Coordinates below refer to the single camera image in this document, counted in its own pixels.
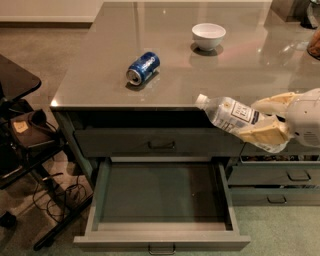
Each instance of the blue can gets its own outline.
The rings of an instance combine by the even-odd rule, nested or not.
[[[133,85],[141,85],[159,66],[159,57],[153,52],[146,52],[128,68],[127,79]]]

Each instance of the table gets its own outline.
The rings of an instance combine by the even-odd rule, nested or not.
[[[210,53],[192,41],[201,22],[227,30]],[[319,63],[304,50],[311,36],[263,2],[104,3],[51,103],[95,186],[86,234],[75,242],[150,253],[243,248],[250,238],[236,224],[225,161],[265,152],[215,129],[194,102],[202,93],[250,104],[315,88]],[[133,89],[126,70],[146,51],[159,56],[159,73]],[[318,151],[290,143],[284,154]]]

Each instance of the drawer handle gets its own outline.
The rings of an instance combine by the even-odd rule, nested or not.
[[[172,141],[172,142],[165,144],[165,145],[162,145],[162,146],[154,146],[154,145],[152,145],[152,142],[149,141],[148,147],[150,149],[175,149],[176,143],[174,141]]]
[[[149,254],[150,255],[174,255],[176,253],[176,246],[173,244],[172,251],[152,251],[151,246],[149,245]]]
[[[282,196],[282,198],[283,198],[283,201],[272,201],[272,200],[270,200],[269,196],[267,196],[267,200],[268,200],[269,204],[286,204],[287,199],[284,196]]]
[[[288,172],[287,172],[287,176],[291,181],[310,181],[311,180],[310,174],[307,171],[304,171],[304,172],[307,175],[307,178],[295,179],[295,178],[292,178]]]

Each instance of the drawer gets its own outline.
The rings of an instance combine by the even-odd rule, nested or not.
[[[239,156],[244,145],[215,128],[94,128],[74,136],[85,157]]]
[[[100,166],[84,250],[241,250],[223,167],[211,163],[111,163]]]
[[[320,165],[233,166],[229,185],[318,185]]]
[[[246,143],[241,152],[242,156],[263,156],[266,151],[260,149],[250,143]],[[276,155],[320,155],[320,148],[306,147],[301,145],[295,139],[292,139],[286,148]]]
[[[232,201],[237,206],[320,205],[320,188],[232,188]]]

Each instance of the plastic bottle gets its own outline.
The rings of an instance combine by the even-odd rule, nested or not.
[[[237,137],[239,137],[238,130],[240,128],[254,125],[266,118],[266,115],[229,97],[209,99],[200,94],[195,105],[206,112],[214,126]],[[251,144],[269,153],[278,153],[287,145],[287,143],[273,145],[258,142]]]

